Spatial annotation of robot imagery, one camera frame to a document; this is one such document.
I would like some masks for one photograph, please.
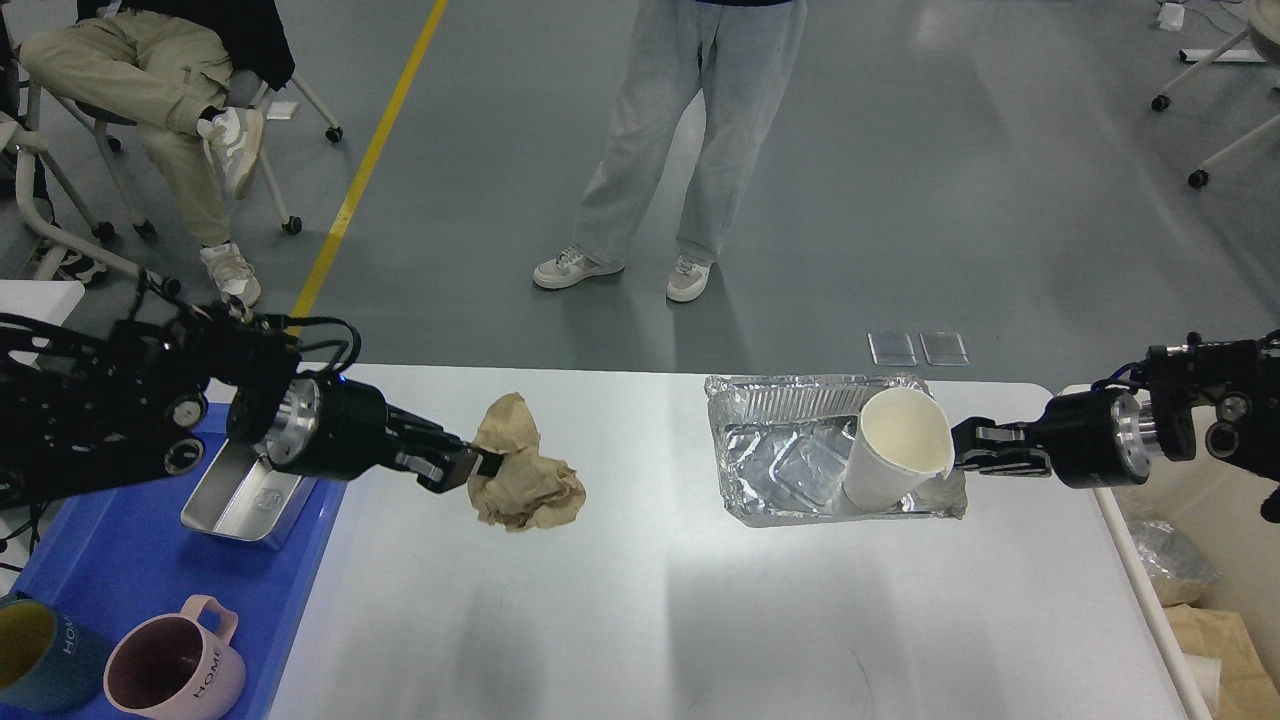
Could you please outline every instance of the plastic bag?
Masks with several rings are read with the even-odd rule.
[[[1192,541],[1165,520],[1128,523],[1160,605],[1192,605],[1222,579]]]

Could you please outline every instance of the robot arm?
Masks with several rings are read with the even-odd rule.
[[[1147,391],[1149,400],[1134,395]],[[1041,419],[996,425],[969,418],[951,430],[956,466],[982,474],[1048,475],[1074,488],[1147,482],[1151,454],[1196,457],[1192,409],[1212,406],[1210,455],[1280,482],[1280,329],[1262,340],[1153,346],[1087,392],[1055,397]],[[1280,523],[1280,489],[1262,503]]]
[[[134,319],[147,291],[178,309],[166,324]],[[285,332],[319,324],[342,325],[351,338],[306,347]],[[303,354],[323,348],[335,350],[329,364],[298,370]],[[193,430],[211,378],[237,387],[228,441],[264,445],[282,471],[351,480],[383,465],[445,492],[502,462],[344,378],[360,336],[335,319],[188,306],[143,279],[128,319],[106,340],[0,314],[0,509],[191,471],[205,452]],[[31,368],[15,351],[70,366]]]

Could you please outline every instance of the sneaker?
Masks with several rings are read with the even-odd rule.
[[[227,108],[212,120],[196,120],[196,132],[205,138],[205,156],[223,172],[227,193],[236,200],[248,195],[265,126],[261,110],[242,108]]]
[[[622,265],[600,265],[593,261],[582,251],[572,245],[561,251],[556,258],[534,268],[534,283],[547,290],[562,290],[579,282],[595,277],[611,275],[622,272]]]
[[[209,277],[218,286],[223,300],[230,302],[234,297],[246,307],[251,307],[262,295],[262,286],[253,277],[253,265],[244,261],[234,242],[224,242],[200,251],[200,259],[209,269]]]
[[[58,264],[58,277],[67,281],[79,281],[84,287],[93,287],[106,278],[106,265],[79,250],[68,247],[63,261]]]
[[[667,278],[667,297],[676,302],[698,300],[698,296],[707,288],[707,278],[710,275],[710,265],[703,265],[698,260],[681,254],[676,259],[676,266],[672,268],[671,275]]]

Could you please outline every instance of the khaki pants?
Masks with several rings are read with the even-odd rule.
[[[200,113],[227,100],[232,63],[218,33],[124,12],[37,33],[18,49],[18,61],[50,92],[137,122],[187,229],[205,246],[230,238],[221,183],[196,133]]]

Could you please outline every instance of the crumpled paper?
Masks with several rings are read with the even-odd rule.
[[[508,532],[572,523],[586,488],[563,460],[543,457],[541,436],[518,392],[499,397],[485,413],[472,445],[503,455],[493,478],[471,475],[467,495],[480,520]]]

